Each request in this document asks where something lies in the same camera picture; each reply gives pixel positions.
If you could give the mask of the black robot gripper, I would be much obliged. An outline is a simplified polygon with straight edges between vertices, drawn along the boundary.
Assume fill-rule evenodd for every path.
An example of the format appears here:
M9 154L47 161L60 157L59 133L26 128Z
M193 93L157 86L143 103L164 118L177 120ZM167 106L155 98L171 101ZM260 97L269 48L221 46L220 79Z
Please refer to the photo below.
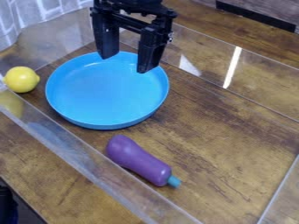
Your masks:
M131 17L155 16L148 24ZM156 68L164 48L172 38L172 22L176 12L163 5L163 0L93 0L89 8L97 53L103 60L119 53L119 28L140 33L137 66L140 74Z

